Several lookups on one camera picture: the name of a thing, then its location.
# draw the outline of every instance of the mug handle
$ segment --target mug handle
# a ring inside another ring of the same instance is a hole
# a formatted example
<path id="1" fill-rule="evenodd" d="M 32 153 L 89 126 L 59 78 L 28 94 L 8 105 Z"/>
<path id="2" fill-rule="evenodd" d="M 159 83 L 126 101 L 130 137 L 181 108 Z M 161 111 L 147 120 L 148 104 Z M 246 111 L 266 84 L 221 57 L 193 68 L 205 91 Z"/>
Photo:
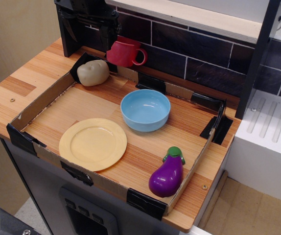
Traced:
<path id="1" fill-rule="evenodd" d="M 140 63 L 137 62 L 137 61 L 134 59 L 134 60 L 132 60 L 133 64 L 134 64 L 134 65 L 143 65 L 143 64 L 145 64 L 146 61 L 147 61 L 147 58 L 148 58 L 147 52 L 146 52 L 144 49 L 142 49 L 142 48 L 137 48 L 136 50 L 139 50 L 141 53 L 143 53 L 144 59 L 143 59 L 143 61 L 140 62 Z"/>

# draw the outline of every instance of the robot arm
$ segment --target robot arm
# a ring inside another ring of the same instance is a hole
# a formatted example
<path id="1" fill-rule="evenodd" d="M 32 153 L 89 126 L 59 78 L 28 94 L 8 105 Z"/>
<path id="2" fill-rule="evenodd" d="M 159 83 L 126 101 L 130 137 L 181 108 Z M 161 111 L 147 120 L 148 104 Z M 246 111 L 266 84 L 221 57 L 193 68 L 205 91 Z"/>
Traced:
<path id="1" fill-rule="evenodd" d="M 99 29 L 105 50 L 110 50 L 121 25 L 117 20 L 118 12 L 105 0 L 54 0 L 54 3 L 59 20 L 75 42 L 81 42 L 83 27 L 91 25 Z"/>

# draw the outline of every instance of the dark tile wall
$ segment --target dark tile wall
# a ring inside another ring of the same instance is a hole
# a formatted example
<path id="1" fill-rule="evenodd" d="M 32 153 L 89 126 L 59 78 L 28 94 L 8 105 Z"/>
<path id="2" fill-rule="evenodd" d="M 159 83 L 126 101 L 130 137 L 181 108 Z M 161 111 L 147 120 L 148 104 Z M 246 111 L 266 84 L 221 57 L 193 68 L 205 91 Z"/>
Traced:
<path id="1" fill-rule="evenodd" d="M 255 88 L 281 96 L 281 41 L 272 40 L 265 67 Z"/>
<path id="2" fill-rule="evenodd" d="M 255 45 L 117 8 L 121 36 L 142 43 L 145 66 L 240 96 Z M 88 28 L 95 40 L 95 29 Z M 103 50 L 93 42 L 88 45 Z"/>

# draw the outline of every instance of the screw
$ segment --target screw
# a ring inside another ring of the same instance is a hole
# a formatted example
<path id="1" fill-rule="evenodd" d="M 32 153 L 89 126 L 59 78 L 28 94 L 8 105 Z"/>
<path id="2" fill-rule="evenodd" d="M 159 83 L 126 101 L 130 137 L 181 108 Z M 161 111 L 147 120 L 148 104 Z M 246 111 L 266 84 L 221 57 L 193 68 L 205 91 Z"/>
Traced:
<path id="1" fill-rule="evenodd" d="M 30 235 L 30 234 L 31 234 L 31 231 L 26 229 L 26 230 L 24 230 L 22 235 Z"/>

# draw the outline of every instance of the wood grain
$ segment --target wood grain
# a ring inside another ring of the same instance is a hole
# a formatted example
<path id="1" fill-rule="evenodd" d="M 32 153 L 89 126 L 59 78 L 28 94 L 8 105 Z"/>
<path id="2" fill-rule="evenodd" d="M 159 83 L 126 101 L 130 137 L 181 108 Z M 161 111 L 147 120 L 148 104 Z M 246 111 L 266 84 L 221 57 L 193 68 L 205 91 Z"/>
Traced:
<path id="1" fill-rule="evenodd" d="M 26 86 L 8 89 L 0 85 L 0 137 L 9 139 L 6 131 L 7 123 L 10 123 L 34 99 L 66 74 L 85 51 L 101 55 L 98 51 L 83 47 L 70 58 L 66 58 L 63 56 L 60 39 L 3 82 L 3 84 L 10 84 L 16 79 L 19 84 L 29 84 L 30 86 L 27 87 L 30 88 L 30 92 L 26 92 Z M 166 125 L 152 133 L 136 132 L 124 123 L 119 106 L 122 98 L 135 89 L 134 82 L 115 74 L 98 86 L 84 88 L 76 84 L 45 109 L 25 128 L 25 131 L 44 142 L 50 151 L 59 154 L 59 140 L 75 122 L 87 118 L 108 118 L 115 121 L 127 135 L 127 149 L 118 163 L 98 174 L 123 187 L 133 188 L 157 198 L 148 189 L 148 179 L 162 164 L 166 150 L 174 145 L 182 149 L 187 162 L 184 165 L 186 175 L 206 142 L 205 139 L 199 137 L 199 134 L 213 117 L 213 113 L 168 95 L 172 108 Z M 14 97 L 15 102 L 10 102 L 10 99 Z M 208 190 L 202 190 L 201 186 L 212 185 L 240 124 L 240 120 L 231 116 L 234 112 L 235 110 L 231 108 L 227 109 L 227 116 L 234 122 L 223 144 L 210 144 L 192 180 L 173 211 L 163 217 L 163 222 L 184 232 L 188 232 L 192 227 L 208 194 Z"/>

